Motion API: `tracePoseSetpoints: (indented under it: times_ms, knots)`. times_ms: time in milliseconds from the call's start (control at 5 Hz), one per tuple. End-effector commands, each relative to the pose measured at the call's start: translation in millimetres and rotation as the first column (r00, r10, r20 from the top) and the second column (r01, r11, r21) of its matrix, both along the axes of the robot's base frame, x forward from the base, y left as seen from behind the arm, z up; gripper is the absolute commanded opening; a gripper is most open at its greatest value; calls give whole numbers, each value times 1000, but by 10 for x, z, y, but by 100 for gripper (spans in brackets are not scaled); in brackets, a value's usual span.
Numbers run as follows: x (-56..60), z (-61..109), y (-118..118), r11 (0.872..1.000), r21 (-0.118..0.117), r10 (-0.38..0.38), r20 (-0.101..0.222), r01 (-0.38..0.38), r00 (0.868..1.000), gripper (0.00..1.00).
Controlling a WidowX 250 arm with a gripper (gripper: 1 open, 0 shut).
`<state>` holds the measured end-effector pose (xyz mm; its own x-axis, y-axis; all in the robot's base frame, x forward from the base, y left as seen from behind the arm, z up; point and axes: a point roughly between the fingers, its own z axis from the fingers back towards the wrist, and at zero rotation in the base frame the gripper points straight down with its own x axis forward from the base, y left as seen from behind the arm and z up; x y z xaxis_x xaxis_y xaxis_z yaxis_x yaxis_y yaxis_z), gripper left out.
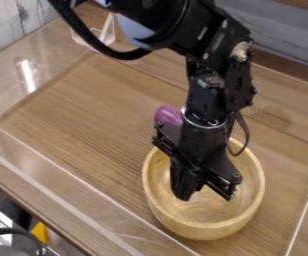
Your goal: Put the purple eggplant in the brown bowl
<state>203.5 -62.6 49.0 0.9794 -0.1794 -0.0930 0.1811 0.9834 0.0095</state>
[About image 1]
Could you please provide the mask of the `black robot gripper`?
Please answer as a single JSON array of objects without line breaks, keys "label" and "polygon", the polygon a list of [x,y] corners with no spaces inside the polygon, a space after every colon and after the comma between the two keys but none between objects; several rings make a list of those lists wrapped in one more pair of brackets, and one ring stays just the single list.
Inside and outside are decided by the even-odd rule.
[{"label": "black robot gripper", "polygon": [[230,160],[234,118],[219,125],[197,126],[182,118],[182,125],[154,122],[153,144],[170,159],[170,188],[174,196],[189,201],[207,186],[225,200],[234,197],[242,175]]}]

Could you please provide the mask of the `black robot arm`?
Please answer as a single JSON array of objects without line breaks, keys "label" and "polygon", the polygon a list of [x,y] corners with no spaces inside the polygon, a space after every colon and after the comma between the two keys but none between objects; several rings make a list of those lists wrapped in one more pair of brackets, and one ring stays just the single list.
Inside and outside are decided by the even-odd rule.
[{"label": "black robot arm", "polygon": [[250,30],[214,0],[96,0],[119,18],[137,46],[118,51],[92,34],[70,0],[48,0],[84,42],[106,56],[137,60],[159,49],[186,59],[186,103],[171,124],[157,120],[153,144],[170,158],[170,188],[187,201],[203,187],[231,199],[242,175],[230,158],[234,126],[246,127],[241,110],[253,104]]}]

